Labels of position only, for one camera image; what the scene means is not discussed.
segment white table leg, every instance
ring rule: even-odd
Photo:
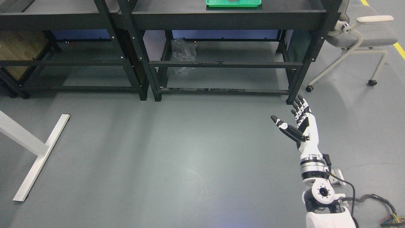
[[[0,111],[0,132],[4,133],[6,136],[10,137],[38,156],[28,172],[28,175],[24,179],[20,189],[18,189],[17,194],[14,196],[13,201],[25,201],[32,188],[32,185],[38,177],[39,172],[44,166],[69,118],[70,115],[62,114],[46,143],[42,143],[38,138],[33,136],[30,132],[25,130],[22,126]]]

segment green tray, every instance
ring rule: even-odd
[[[262,0],[205,0],[209,7],[257,7],[262,3]]]

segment chair leg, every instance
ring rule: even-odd
[[[388,58],[388,51],[387,50],[379,50],[379,53],[382,54],[380,61],[378,62],[377,68],[374,71],[373,77],[371,78],[372,81],[376,81],[379,73],[382,70],[382,66],[384,66],[384,63],[386,62]]]
[[[326,69],[324,69],[318,76],[316,76],[312,81],[308,83],[308,87],[312,87],[312,85],[322,78],[326,73],[328,73],[331,69],[333,69],[336,65],[342,62],[346,57],[348,57],[351,53],[355,52],[358,47],[360,47],[361,43],[363,42],[363,35],[359,33],[356,29],[352,29],[349,32],[350,35],[357,38],[356,43],[349,48],[347,51],[344,51],[342,55],[335,60],[332,64],[330,64]]]
[[[377,68],[375,69],[373,76],[369,80],[369,85],[370,86],[375,86],[377,84],[376,80],[379,75],[379,73],[382,70],[382,67],[384,66],[384,63],[387,61],[388,58],[388,51],[384,49],[369,49],[369,50],[356,50],[353,52],[353,54],[381,54],[381,59],[378,62]]]
[[[337,60],[335,60],[332,64],[330,64],[327,68],[325,68],[318,76],[316,76],[312,81],[308,83],[308,86],[312,86],[316,81],[321,79],[325,74],[330,72],[335,66],[337,66],[340,62],[342,62],[346,57],[348,57],[352,52],[347,51],[343,55],[341,55]]]

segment black cable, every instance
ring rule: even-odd
[[[395,210],[394,206],[393,206],[387,199],[384,199],[384,198],[382,198],[381,196],[377,196],[376,194],[366,194],[366,195],[362,196],[360,199],[355,198],[354,200],[355,200],[356,202],[362,203],[362,202],[364,202],[366,199],[375,199],[375,200],[379,200],[379,201],[381,201],[381,202],[387,204],[387,205],[390,207],[392,213],[393,213],[394,215],[396,215],[396,210]],[[342,201],[348,201],[348,200],[351,200],[351,197],[342,198],[341,200],[342,200]]]
[[[352,211],[350,212],[350,215],[351,215],[352,218],[353,218],[354,200],[355,200],[355,197],[356,197],[356,190],[354,189],[354,186],[353,186],[350,182],[347,182],[347,181],[345,181],[345,180],[342,180],[342,179],[340,179],[339,177],[333,175],[333,174],[330,172],[330,170],[327,170],[326,172],[327,172],[329,175],[333,176],[333,178],[335,178],[335,179],[337,179],[337,180],[339,180],[339,181],[341,181],[341,182],[344,182],[344,183],[346,183],[346,184],[348,184],[348,185],[350,185],[350,186],[352,187],[352,189],[353,189],[353,197],[349,197],[349,198],[352,199]]]
[[[354,221],[354,224],[356,225],[356,228],[359,228],[357,220],[353,216],[352,216],[352,219]]]

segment shelf top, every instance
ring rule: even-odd
[[[106,0],[107,6],[112,13],[119,11],[117,0]],[[93,0],[35,0],[25,11],[26,13],[96,13],[97,7]]]
[[[232,12],[297,12],[324,10],[320,0],[262,0],[258,7],[209,7],[205,0],[138,0],[134,12],[139,13],[209,13]]]

